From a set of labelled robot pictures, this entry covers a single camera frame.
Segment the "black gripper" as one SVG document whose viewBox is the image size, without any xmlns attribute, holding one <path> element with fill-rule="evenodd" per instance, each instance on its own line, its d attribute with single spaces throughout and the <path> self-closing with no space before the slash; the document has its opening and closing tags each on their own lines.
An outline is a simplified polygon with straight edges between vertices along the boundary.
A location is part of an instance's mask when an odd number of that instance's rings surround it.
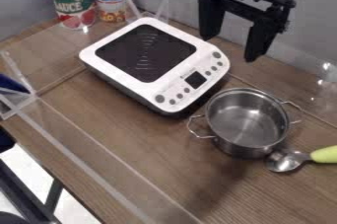
<svg viewBox="0 0 337 224">
<path fill-rule="evenodd" d="M 287 30 L 288 15 L 296 6 L 295 0 L 253 0 L 267 1 L 272 5 L 267 11 L 249 7 L 245 18 L 253 22 L 249 29 L 245 60 L 253 62 L 268 53 L 277 34 Z M 204 40 L 220 34 L 225 8 L 221 0 L 197 0 L 199 2 L 199 31 Z"/>
</svg>

